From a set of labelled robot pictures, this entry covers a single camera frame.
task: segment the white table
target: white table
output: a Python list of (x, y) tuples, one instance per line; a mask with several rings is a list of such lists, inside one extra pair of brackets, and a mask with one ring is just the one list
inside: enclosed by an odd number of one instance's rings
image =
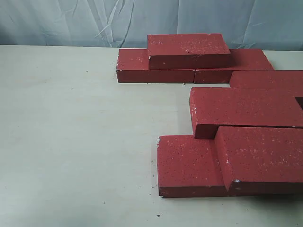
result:
[[(303, 70), (303, 52), (265, 54)], [(1, 227), (303, 226), (301, 197), (159, 197), (156, 140), (192, 134), (193, 84), (118, 84), (117, 55), (0, 46)]]

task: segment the brick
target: brick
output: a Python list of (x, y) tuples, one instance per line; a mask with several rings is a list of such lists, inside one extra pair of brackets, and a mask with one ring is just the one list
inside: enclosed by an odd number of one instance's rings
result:
[(303, 129), (220, 127), (215, 144), (230, 195), (303, 193)]
[(232, 63), (221, 34), (148, 35), (149, 69), (222, 68)]
[(196, 69), (195, 83), (228, 83), (232, 72), (240, 70), (274, 70), (270, 62), (258, 49), (230, 50), (233, 63), (227, 68)]
[(159, 196), (226, 196), (214, 140), (161, 136), (157, 143)]
[(190, 111), (197, 139), (213, 139), (219, 126), (303, 128), (291, 91), (194, 87)]
[(146, 49), (120, 49), (117, 63), (119, 83), (193, 83), (191, 70), (149, 70)]
[(302, 94), (303, 71), (235, 71), (230, 86), (250, 89), (286, 89)]

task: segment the light blue fabric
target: light blue fabric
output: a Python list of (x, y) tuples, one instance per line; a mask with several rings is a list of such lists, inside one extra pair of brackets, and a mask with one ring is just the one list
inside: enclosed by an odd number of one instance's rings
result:
[(146, 47), (222, 33), (230, 48), (303, 49), (303, 0), (0, 0), (0, 44)]

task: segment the table surface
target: table surface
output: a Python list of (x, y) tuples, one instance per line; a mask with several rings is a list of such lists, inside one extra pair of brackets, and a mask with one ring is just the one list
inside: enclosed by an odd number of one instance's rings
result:
[[(303, 52), (264, 53), (303, 70)], [(118, 84), (117, 56), (0, 46), (1, 227), (303, 226), (298, 196), (159, 197), (157, 137), (192, 134), (194, 85)]]

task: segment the red brick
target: red brick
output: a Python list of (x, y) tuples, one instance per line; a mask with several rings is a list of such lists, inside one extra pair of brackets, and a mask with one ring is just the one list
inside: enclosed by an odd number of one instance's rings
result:
[(215, 144), (230, 195), (303, 193), (303, 129), (220, 127)]
[(232, 72), (240, 70), (274, 70), (270, 62), (258, 49), (230, 50), (232, 66), (219, 69), (196, 69), (195, 83), (228, 83)]
[(230, 86), (250, 89), (286, 89), (303, 92), (303, 71), (236, 71)]
[(161, 136), (157, 143), (159, 195), (226, 196), (214, 140)]
[(148, 35), (149, 69), (222, 68), (231, 53), (221, 34)]
[(119, 83), (193, 83), (191, 70), (149, 70), (146, 49), (120, 49), (117, 63)]
[(197, 139), (213, 139), (219, 126), (303, 128), (291, 91), (194, 87), (190, 111)]

